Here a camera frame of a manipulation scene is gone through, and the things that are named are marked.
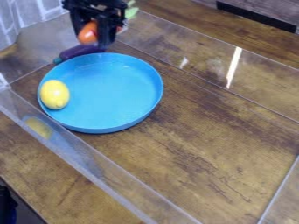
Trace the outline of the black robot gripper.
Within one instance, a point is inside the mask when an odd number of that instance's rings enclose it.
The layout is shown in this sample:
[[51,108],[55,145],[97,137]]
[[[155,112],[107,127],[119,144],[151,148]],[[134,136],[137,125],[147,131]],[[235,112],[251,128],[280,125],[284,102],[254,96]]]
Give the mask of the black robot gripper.
[[62,0],[79,42],[87,44],[82,32],[90,18],[98,17],[98,47],[107,49],[115,42],[118,28],[125,25],[127,3],[123,0]]

